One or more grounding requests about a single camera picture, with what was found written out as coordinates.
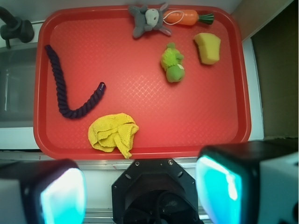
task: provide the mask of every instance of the yellow cloth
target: yellow cloth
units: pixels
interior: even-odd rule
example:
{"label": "yellow cloth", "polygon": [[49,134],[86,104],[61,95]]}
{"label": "yellow cloth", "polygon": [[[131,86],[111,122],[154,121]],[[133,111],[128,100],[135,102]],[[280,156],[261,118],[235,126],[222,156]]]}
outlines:
{"label": "yellow cloth", "polygon": [[118,147],[128,159],[133,147],[134,134],[139,130],[133,118],[125,113],[107,115],[96,119],[88,129],[88,139],[93,148],[110,153]]}

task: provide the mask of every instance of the sponge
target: sponge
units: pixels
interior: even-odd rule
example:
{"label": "sponge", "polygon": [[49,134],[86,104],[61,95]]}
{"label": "sponge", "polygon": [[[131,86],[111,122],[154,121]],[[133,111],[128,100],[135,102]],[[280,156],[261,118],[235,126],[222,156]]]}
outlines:
{"label": "sponge", "polygon": [[203,64],[215,64],[220,59],[220,38],[211,33],[199,33],[194,36]]}

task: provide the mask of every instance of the rope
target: rope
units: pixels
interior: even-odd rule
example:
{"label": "rope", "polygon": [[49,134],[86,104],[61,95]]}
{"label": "rope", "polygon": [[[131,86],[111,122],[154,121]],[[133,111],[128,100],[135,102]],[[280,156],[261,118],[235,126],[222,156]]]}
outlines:
{"label": "rope", "polygon": [[50,45],[46,45],[45,49],[52,65],[53,75],[56,81],[57,100],[59,112],[69,119],[79,119],[90,112],[101,100],[104,91],[105,83],[101,82],[96,91],[90,96],[89,100],[76,110],[71,110],[67,103],[66,85],[64,74],[61,70],[59,57]]}

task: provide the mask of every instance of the red tray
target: red tray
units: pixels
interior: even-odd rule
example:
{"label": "red tray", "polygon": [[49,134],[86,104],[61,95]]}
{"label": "red tray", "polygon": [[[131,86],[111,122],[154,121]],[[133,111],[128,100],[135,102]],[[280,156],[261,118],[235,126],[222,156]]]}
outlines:
{"label": "red tray", "polygon": [[[91,147],[87,130],[97,118],[116,113],[140,127],[132,159],[197,156],[203,145],[247,141],[251,130],[249,97],[236,22],[214,7],[175,6],[199,14],[213,12],[213,25],[170,26],[132,37],[127,6],[61,10],[43,24],[38,40],[34,135],[40,149],[60,159],[123,159],[115,149]],[[193,37],[209,32],[221,38],[220,61],[202,65]],[[160,58],[169,42],[185,56],[185,78],[167,82]],[[105,82],[103,99],[85,117],[66,119],[58,111],[56,86],[44,46],[60,57],[71,109],[80,107]]]}

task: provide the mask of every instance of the stuffed animal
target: stuffed animal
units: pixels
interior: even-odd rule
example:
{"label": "stuffed animal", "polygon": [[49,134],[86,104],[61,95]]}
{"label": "stuffed animal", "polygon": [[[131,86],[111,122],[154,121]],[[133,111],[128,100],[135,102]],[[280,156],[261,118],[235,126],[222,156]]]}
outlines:
{"label": "stuffed animal", "polygon": [[185,69],[182,66],[183,59],[184,55],[176,49],[175,43],[169,43],[161,57],[161,65],[166,71],[168,82],[180,82],[184,78]]}
{"label": "stuffed animal", "polygon": [[129,13],[134,16],[135,28],[133,37],[138,38],[144,32],[160,30],[162,33],[170,36],[171,30],[163,26],[163,14],[167,11],[168,4],[163,4],[160,9],[148,9],[147,5],[142,7],[129,6]]}

